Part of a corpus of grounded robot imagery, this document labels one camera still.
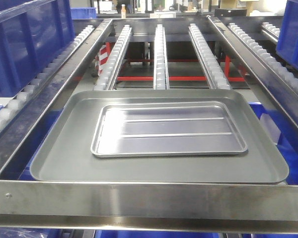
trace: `blue crate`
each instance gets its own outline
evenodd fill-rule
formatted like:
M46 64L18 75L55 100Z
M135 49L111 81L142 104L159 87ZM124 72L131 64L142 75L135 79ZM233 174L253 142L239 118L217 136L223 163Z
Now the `blue crate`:
M62 230L0 227L0 238L60 238Z
M71 8L72 19L96 19L96 8L79 7Z
M277 53L298 69L298 0L288 0Z
M96 231L95 238L219 238L217 233Z
M0 0L0 11L6 10L13 6L18 6L31 0Z
M13 97L74 36L69 0L33 0L0 11L0 97Z

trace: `small metal tray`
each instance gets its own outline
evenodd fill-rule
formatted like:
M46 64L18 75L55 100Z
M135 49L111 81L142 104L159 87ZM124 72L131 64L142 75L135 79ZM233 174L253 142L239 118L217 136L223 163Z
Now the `small metal tray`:
M108 105L100 113L91 145L97 157L230 155L246 150L227 107L218 101Z
M102 109L109 109L110 105L183 107L214 102L225 105L229 114L226 118L231 118L230 124L238 127L247 152L99 158L90 151L96 120ZM110 141L108 146L115 147L116 143ZM221 150L225 145L219 141L216 146ZM233 90L171 89L89 91L73 95L38 150L30 171L35 179L44 181L279 183L288 176L289 169L240 94Z

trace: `stainless steel frame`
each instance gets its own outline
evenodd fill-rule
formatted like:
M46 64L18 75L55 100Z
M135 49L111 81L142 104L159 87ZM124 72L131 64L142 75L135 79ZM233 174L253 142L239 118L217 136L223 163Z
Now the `stainless steel frame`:
M152 20L88 21L98 26L96 30L0 135L0 179L12 177L25 166L24 153L33 129L48 111L64 106L77 84L74 78L82 75L106 37L110 34L114 40L120 26L130 24L132 41L152 39L156 25L153 29L149 25L146 35L137 35L147 21ZM189 41L189 19L153 21L163 23L167 41L176 40L177 34L178 41ZM178 32L174 26L168 28L174 21L179 23ZM228 19L194 21L207 40L223 41L227 52L236 57L233 62L248 69L248 84L276 121L292 129L287 136L298 149L296 97L271 81L278 78L227 29L223 22ZM0 180L0 226L298 233L298 186Z

